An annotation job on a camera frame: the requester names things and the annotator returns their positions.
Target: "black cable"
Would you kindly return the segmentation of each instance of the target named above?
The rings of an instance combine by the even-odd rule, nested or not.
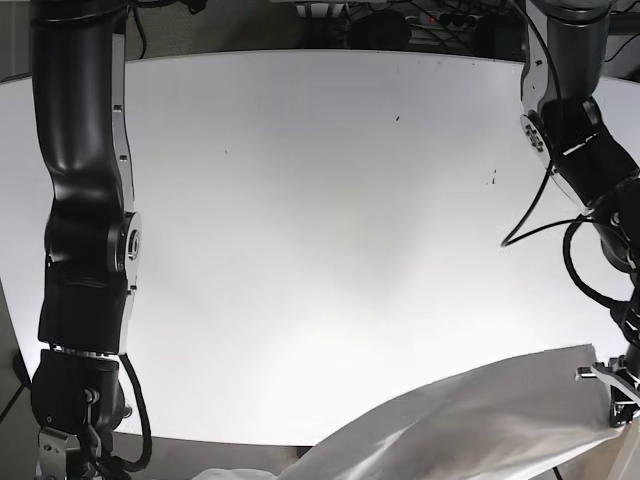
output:
[[[500,244],[502,247],[508,247],[509,245],[512,244],[512,241],[511,241],[512,238],[520,231],[522,226],[526,223],[526,221],[531,216],[531,213],[533,212],[533,210],[538,205],[538,202],[542,197],[542,193],[544,192],[544,189],[547,187],[547,183],[549,183],[549,179],[551,178],[551,175],[553,173],[553,158],[556,154],[557,155],[562,154],[562,135],[564,133],[563,132],[564,112],[562,108],[562,93],[560,92],[560,80],[558,79],[558,71],[556,70],[556,66],[553,63],[553,59],[551,58],[551,53],[549,52],[547,45],[544,43],[544,39],[542,38],[542,35],[540,35],[540,32],[538,31],[538,28],[536,27],[535,23],[533,22],[533,20],[531,20],[531,17],[529,17],[529,15],[527,15],[527,13],[524,10],[522,10],[522,8],[520,8],[520,6],[517,3],[512,2],[512,5],[517,10],[517,12],[529,24],[529,26],[531,27],[531,30],[533,31],[534,35],[536,36],[536,39],[540,44],[540,48],[542,48],[542,51],[544,52],[544,56],[546,57],[547,63],[549,64],[549,70],[551,70],[551,76],[553,78],[553,84],[556,91],[556,99],[557,99],[558,107],[556,109],[556,116],[557,116],[556,141],[554,144],[554,151],[549,152],[549,165],[547,165],[547,170],[544,173],[544,178],[542,179],[542,183],[540,184],[540,187],[538,187],[538,191],[536,192],[536,195],[533,198],[531,205],[529,205],[529,208],[527,209],[527,211],[524,213],[524,215],[522,216],[520,221],[516,224],[516,226],[513,228],[513,230],[511,230],[509,234],[504,238],[504,240],[502,240],[502,243]]]
[[[569,225],[570,223],[593,223],[593,224],[596,224],[596,225],[607,226],[607,225],[605,225],[605,224],[603,224],[601,222],[597,222],[595,220],[592,220],[592,219],[586,218],[586,217],[570,218],[568,220],[560,220],[560,221],[557,221],[557,222],[549,223],[547,225],[543,225],[542,227],[535,228],[535,229],[531,230],[530,232],[523,233],[519,237],[516,237],[516,238],[510,240],[509,243],[507,244],[507,246],[513,245],[514,243],[518,243],[520,240],[524,240],[525,238],[530,237],[531,235],[535,235],[536,233],[540,233],[540,232],[542,232],[544,230],[547,230],[549,228],[559,227],[561,225]]]
[[[637,0],[637,1],[633,2],[631,5],[629,5],[627,8],[625,8],[624,10],[612,10],[611,13],[615,13],[616,15],[619,15],[621,13],[627,13],[628,11],[630,11],[633,7],[635,7],[639,3],[640,3],[640,0]]]
[[[140,386],[140,381],[138,380],[136,371],[134,370],[133,365],[131,365],[129,356],[126,353],[121,355],[120,361],[122,362],[122,365],[129,376],[129,380],[131,381],[133,393],[136,398],[136,406],[138,407],[138,413],[140,414],[140,425],[142,426],[142,453],[140,454],[140,458],[135,462],[130,462],[120,457],[113,457],[112,460],[114,460],[122,470],[134,473],[144,470],[151,461],[151,454],[153,453],[151,423],[149,422],[149,415],[147,414],[147,406],[144,403],[142,387]]]
[[[24,385],[20,384],[20,386],[18,387],[18,390],[16,390],[16,393],[13,394],[13,397],[11,397],[11,400],[9,400],[9,403],[7,403],[7,406],[4,407],[4,410],[2,411],[2,413],[0,413],[0,424],[5,419],[5,417],[9,414],[9,411],[18,400],[18,397],[20,397],[22,390],[24,390]]]
[[[636,33],[633,37],[631,37],[629,40],[627,40],[626,42],[624,42],[622,44],[622,46],[618,49],[618,51],[616,53],[613,54],[613,56],[611,58],[607,58],[604,63],[609,63],[611,60],[613,60],[614,58],[616,58],[618,55],[620,55],[620,52],[622,52],[622,50],[624,50],[624,47],[626,47],[627,45],[629,45],[633,40],[635,40],[636,38],[640,37],[640,33]]]
[[[596,223],[593,221],[587,222],[587,220],[588,219],[584,216],[579,215],[578,218],[576,218],[573,223],[569,225],[569,228],[567,228],[567,231],[564,234],[564,239],[562,240],[562,258],[564,260],[564,265],[567,268],[567,272],[569,273],[569,276],[571,277],[571,280],[573,280],[573,283],[576,285],[576,287],[578,287],[580,291],[591,300],[611,310],[617,305],[620,305],[621,302],[602,295],[599,292],[596,292],[593,288],[584,283],[584,281],[582,281],[582,279],[578,275],[578,272],[576,271],[576,268],[573,264],[573,260],[571,259],[571,239],[578,231],[578,228],[580,228],[580,225],[582,225],[583,223]]]
[[[465,50],[467,50],[471,55],[474,55],[473,53],[473,49],[471,47],[469,47],[465,42],[462,41],[462,39],[456,35],[455,32],[453,32],[450,28],[448,28],[447,26],[443,25],[440,20],[438,20],[438,17],[431,15],[427,10],[425,10],[424,8],[422,8],[420,5],[418,5],[417,3],[415,3],[412,0],[407,0],[407,3],[413,5],[415,8],[417,8],[418,10],[420,10],[422,13],[424,13],[425,15],[427,15],[427,17],[429,18],[433,18],[433,20],[442,27],[442,29],[447,32],[451,37],[453,37],[460,45],[462,45]]]
[[[142,20],[140,20],[140,12],[138,11],[138,7],[132,7],[133,10],[133,21],[136,23],[136,28],[138,29],[138,34],[140,35],[140,41],[142,42],[142,52],[140,52],[139,60],[144,58],[145,53],[147,53],[147,34],[144,31],[144,27],[142,26]]]

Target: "white tabletop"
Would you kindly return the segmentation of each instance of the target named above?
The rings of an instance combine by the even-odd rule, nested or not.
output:
[[[153,433],[308,445],[506,357],[624,353],[565,272],[563,229],[499,248],[544,172],[520,129],[520,69],[348,51],[129,65],[143,240],[128,350]],[[603,80],[595,96],[640,157],[640,88]],[[52,189],[30,81],[0,87],[0,124],[0,275],[34,372]],[[575,214],[552,184],[529,225]],[[586,281],[630,294],[591,226],[574,244]]]

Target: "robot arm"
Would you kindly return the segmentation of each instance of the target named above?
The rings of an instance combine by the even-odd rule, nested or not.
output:
[[[594,223],[607,260],[636,284],[640,170],[607,130],[592,97],[606,50],[608,0],[526,0],[525,10],[529,23],[521,79],[524,132],[547,166],[547,176],[585,209],[582,218]],[[634,292],[630,301],[616,301],[580,280],[570,257],[571,238],[579,225],[572,224],[565,235],[567,269],[585,294],[610,310],[631,344],[608,368],[595,365],[586,372],[611,385],[610,423],[620,426],[631,421],[640,406],[639,299]]]
[[[38,139],[54,187],[38,332],[49,348],[32,383],[43,478],[142,466],[109,455],[126,413],[109,356],[126,354],[141,232],[124,119],[128,8],[126,0],[31,5]]]
[[[151,453],[147,423],[143,458],[110,456],[111,432],[125,415],[112,356],[126,352],[141,232],[124,123],[129,2],[139,3],[32,0],[38,138],[54,186],[38,334],[49,348],[32,387],[43,478],[128,478],[125,470],[144,468]],[[526,0],[523,10],[530,18],[521,81],[524,131],[548,175],[597,222],[607,259],[635,283],[639,169],[610,135],[592,97],[606,46],[608,1]],[[584,372],[612,385],[614,425],[631,419],[638,410],[634,402],[640,405],[640,306],[634,297],[598,297],[631,346],[608,369]],[[122,360],[132,376],[126,355]]]

